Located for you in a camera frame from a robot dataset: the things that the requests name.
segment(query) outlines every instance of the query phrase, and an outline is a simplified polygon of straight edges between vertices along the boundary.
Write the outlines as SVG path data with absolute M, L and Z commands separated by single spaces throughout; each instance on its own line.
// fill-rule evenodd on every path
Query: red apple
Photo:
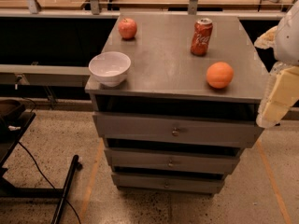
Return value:
M 130 18 L 121 19 L 118 29 L 123 39 L 133 39 L 137 33 L 137 23 Z

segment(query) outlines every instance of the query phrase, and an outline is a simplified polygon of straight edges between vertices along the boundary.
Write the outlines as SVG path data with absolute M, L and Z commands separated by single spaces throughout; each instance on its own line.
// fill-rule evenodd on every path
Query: soda can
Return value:
M 209 38 L 212 35 L 213 22 L 204 18 L 198 20 L 194 25 L 194 35 L 191 44 L 191 53 L 204 56 L 208 49 Z

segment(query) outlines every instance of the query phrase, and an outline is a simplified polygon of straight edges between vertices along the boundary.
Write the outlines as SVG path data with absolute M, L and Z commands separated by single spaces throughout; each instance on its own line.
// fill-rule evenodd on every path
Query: ceramic bowl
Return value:
M 89 69 L 101 84 L 116 87 L 127 78 L 130 65 L 131 60 L 127 55 L 109 51 L 93 57 L 89 63 Z

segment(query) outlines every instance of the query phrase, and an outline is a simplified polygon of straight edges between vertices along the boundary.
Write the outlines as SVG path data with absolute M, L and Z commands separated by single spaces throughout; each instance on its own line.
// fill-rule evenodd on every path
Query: speckled floor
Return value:
M 84 224 L 283 224 L 299 223 L 299 122 L 283 120 L 263 132 L 247 149 L 219 194 L 119 190 L 110 178 L 103 143 L 89 102 L 61 102 L 35 109 L 36 118 L 22 138 L 40 169 L 56 188 L 74 154 L 77 171 L 68 196 Z M 49 187 L 20 146 L 6 162 L 5 177 L 18 187 Z M 54 200 L 0 199 L 0 223 L 51 223 Z M 62 224 L 76 224 L 67 205 Z

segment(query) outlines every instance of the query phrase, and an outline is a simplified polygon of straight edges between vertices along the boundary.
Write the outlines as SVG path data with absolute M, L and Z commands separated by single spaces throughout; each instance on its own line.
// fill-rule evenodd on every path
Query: cabinet top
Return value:
M 137 23 L 133 40 L 121 39 L 118 32 L 118 22 L 125 17 Z M 268 72 L 239 19 L 209 16 L 214 27 L 207 54 L 201 57 L 190 52 L 194 24 L 201 18 L 201 15 L 121 14 L 102 52 L 127 54 L 132 61 L 128 78 L 112 89 L 90 77 L 86 92 L 260 102 Z M 222 90 L 206 83 L 206 70 L 215 62 L 226 62 L 235 71 L 230 85 Z

